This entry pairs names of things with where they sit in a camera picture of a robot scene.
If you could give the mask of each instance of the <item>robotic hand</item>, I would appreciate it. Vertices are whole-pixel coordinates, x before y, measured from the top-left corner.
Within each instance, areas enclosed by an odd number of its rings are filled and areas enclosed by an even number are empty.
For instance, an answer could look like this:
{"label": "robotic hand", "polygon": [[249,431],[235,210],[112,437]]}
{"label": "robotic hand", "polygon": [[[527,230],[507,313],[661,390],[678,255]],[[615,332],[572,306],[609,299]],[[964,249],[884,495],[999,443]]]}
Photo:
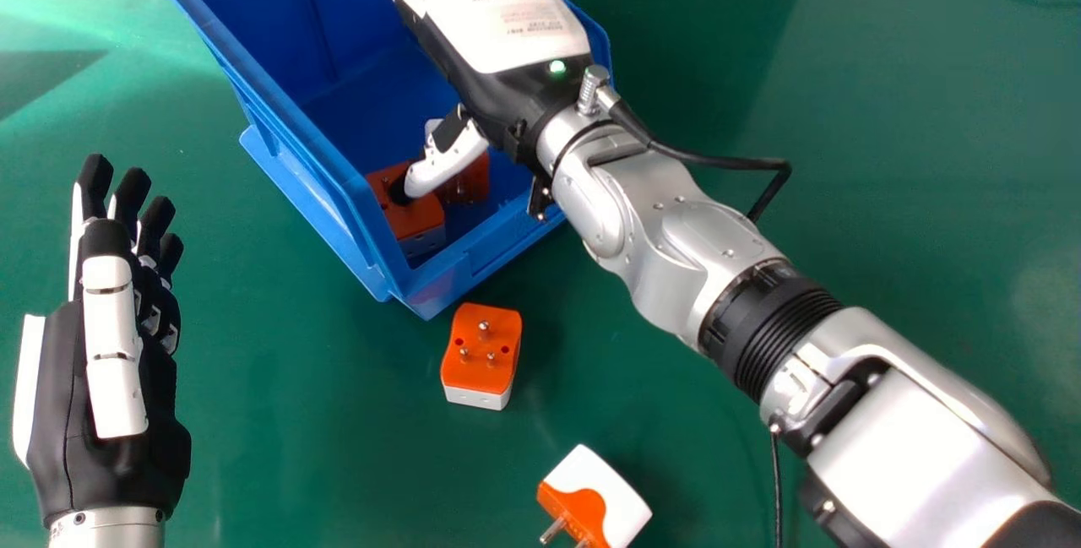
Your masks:
{"label": "robotic hand", "polygon": [[175,210],[146,172],[86,159],[75,183],[68,303],[23,325],[12,433],[50,548],[163,545],[191,463],[176,420]]}
{"label": "robotic hand", "polygon": [[805,459],[801,502],[838,544],[1081,546],[1081,514],[1051,493],[1027,433],[703,193],[690,155],[660,145],[591,66],[562,0],[393,1],[458,113],[533,171],[530,213],[557,202],[638,311],[760,405]]}

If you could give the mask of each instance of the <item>blue bin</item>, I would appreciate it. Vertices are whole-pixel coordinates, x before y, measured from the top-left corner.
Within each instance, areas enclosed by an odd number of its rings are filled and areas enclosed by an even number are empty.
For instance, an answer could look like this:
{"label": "blue bin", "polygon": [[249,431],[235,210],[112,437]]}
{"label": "blue bin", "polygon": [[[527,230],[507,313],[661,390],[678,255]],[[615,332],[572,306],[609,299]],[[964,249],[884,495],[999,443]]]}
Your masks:
{"label": "blue bin", "polygon": [[[237,93],[243,148],[381,302],[426,320],[563,220],[526,216],[531,177],[491,152],[491,195],[448,206],[448,245],[411,265],[369,172],[415,158],[424,123],[457,102],[390,0],[174,0]],[[578,9],[599,64],[608,36]]]}

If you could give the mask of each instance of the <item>green surface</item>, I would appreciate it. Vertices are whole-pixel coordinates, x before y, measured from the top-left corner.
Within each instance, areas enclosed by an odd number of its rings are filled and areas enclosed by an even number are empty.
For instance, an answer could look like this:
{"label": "green surface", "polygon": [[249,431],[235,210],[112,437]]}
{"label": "green surface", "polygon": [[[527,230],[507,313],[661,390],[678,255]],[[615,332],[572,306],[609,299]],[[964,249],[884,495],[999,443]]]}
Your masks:
{"label": "green surface", "polygon": [[[1000,399],[1081,504],[1081,0],[575,1],[671,143],[790,158],[765,233]],[[653,507],[637,546],[768,545],[755,407],[569,228],[470,295],[524,317],[510,406],[448,405],[450,313],[369,297],[237,145],[231,90],[169,0],[0,0],[0,393],[21,315],[63,298],[86,152],[179,209],[195,455],[171,546],[530,546],[536,483],[578,442]],[[699,176],[737,206],[761,185]],[[785,457],[788,545],[827,546]],[[43,543],[0,457],[0,545]]]}

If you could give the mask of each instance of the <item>orange and white plug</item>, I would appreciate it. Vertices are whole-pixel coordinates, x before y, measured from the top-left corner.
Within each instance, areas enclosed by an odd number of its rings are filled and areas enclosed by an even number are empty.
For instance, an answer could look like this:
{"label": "orange and white plug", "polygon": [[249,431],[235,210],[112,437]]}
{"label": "orange and white plug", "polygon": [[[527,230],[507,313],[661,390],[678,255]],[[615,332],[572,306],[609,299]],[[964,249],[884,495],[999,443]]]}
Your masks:
{"label": "orange and white plug", "polygon": [[464,303],[454,313],[439,370],[448,401],[503,411],[510,401],[521,343],[517,310]]}
{"label": "orange and white plug", "polygon": [[556,519],[543,545],[566,531],[576,548],[626,548],[653,517],[623,477],[583,444],[540,482],[537,502]]}

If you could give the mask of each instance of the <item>black cable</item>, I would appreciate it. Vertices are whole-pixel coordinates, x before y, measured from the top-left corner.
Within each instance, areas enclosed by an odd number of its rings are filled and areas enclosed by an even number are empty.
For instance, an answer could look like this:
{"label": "black cable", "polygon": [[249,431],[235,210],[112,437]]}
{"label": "black cable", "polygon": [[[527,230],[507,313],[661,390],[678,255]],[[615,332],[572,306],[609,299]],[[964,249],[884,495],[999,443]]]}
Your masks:
{"label": "black cable", "polygon": [[780,187],[785,186],[788,178],[792,175],[792,164],[788,163],[788,160],[782,160],[776,158],[726,158],[723,156],[704,156],[702,152],[684,151],[682,148],[668,147],[657,141],[657,137],[645,128],[640,118],[636,116],[633,110],[627,106],[627,102],[618,101],[615,105],[611,106],[609,109],[609,117],[612,118],[615,123],[622,125],[638,141],[645,144],[646,148],[652,148],[656,152],[660,152],[663,156],[668,156],[675,160],[680,160],[680,162],[686,164],[703,164],[703,166],[713,166],[722,168],[725,171],[765,171],[765,172],[776,172],[773,179],[770,179],[768,186],[758,197],[755,205],[751,206],[750,212],[747,213],[747,218],[750,222],[758,222],[762,213],[765,212],[766,206],[773,201],[777,192],[780,191]]}
{"label": "black cable", "polygon": [[780,451],[777,449],[777,432],[770,428],[770,451],[773,452],[773,537],[776,548],[784,548],[785,517],[780,499]]}

